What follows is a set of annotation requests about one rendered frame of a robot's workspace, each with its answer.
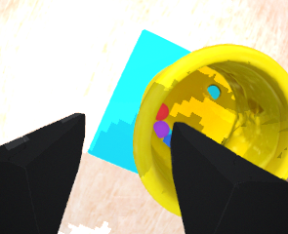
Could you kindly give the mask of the purple marble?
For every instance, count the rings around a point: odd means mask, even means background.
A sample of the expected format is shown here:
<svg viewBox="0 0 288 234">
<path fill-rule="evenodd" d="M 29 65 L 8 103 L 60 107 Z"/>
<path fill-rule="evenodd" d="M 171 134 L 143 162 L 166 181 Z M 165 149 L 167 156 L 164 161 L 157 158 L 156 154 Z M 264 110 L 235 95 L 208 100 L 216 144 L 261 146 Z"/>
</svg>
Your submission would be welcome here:
<svg viewBox="0 0 288 234">
<path fill-rule="evenodd" d="M 154 130 L 159 137 L 166 137 L 170 134 L 170 125 L 166 121 L 156 121 L 154 124 Z"/>
</svg>

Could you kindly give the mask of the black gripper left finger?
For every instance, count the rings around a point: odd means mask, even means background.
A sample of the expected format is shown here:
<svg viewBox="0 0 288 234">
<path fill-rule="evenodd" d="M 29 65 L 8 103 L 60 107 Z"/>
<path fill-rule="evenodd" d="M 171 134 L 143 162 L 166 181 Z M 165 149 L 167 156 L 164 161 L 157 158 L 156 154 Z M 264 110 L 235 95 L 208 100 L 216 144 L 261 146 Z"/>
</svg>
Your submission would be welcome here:
<svg viewBox="0 0 288 234">
<path fill-rule="evenodd" d="M 0 145 L 0 234 L 58 234 L 81 165 L 86 114 Z"/>
</svg>

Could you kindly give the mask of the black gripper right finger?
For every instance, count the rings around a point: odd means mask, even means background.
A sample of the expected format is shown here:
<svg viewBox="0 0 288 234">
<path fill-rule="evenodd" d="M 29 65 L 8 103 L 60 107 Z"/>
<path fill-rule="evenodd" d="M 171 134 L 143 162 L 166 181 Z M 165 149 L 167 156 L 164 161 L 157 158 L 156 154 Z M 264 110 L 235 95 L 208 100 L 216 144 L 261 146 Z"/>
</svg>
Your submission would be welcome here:
<svg viewBox="0 0 288 234">
<path fill-rule="evenodd" d="M 185 234 L 288 234 L 288 182 L 175 122 L 171 169 Z"/>
</svg>

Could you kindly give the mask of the yellow cup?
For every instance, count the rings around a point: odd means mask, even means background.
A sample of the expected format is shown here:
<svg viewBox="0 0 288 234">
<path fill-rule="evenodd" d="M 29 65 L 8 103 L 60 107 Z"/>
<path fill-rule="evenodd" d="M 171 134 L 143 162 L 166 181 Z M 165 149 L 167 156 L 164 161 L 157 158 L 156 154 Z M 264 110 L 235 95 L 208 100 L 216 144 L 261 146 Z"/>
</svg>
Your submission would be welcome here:
<svg viewBox="0 0 288 234">
<path fill-rule="evenodd" d="M 217 86 L 221 94 L 210 97 Z M 166 121 L 190 124 L 242 159 L 273 175 L 288 176 L 288 73 L 252 47 L 214 44 L 164 67 L 144 90 L 133 132 L 133 157 L 148 194 L 182 215 L 172 178 L 170 147 L 156 135 L 160 106 Z"/>
</svg>

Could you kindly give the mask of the red marble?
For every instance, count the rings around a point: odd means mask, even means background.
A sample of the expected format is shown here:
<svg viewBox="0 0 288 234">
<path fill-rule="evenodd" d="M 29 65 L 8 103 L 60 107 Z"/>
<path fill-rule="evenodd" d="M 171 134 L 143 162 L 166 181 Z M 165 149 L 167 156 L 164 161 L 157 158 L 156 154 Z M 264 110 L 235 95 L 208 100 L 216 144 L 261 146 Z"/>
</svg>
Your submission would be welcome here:
<svg viewBox="0 0 288 234">
<path fill-rule="evenodd" d="M 158 121 L 166 120 L 168 114 L 170 114 L 170 109 L 168 109 L 168 106 L 163 102 L 162 106 L 160 106 L 158 114 L 156 114 L 155 120 Z"/>
</svg>

